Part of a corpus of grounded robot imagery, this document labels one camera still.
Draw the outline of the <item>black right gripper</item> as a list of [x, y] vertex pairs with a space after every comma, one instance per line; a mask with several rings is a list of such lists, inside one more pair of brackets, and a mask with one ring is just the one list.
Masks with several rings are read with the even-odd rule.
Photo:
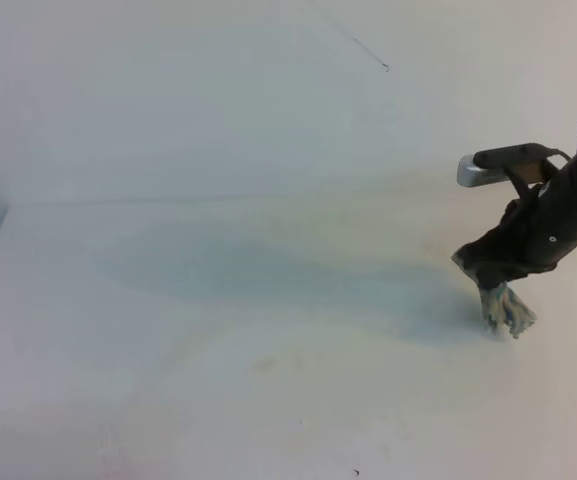
[[557, 171], [546, 182], [509, 181], [518, 197], [498, 225], [451, 256], [479, 289], [552, 271], [577, 247], [577, 148], [573, 156], [559, 151], [549, 158]]

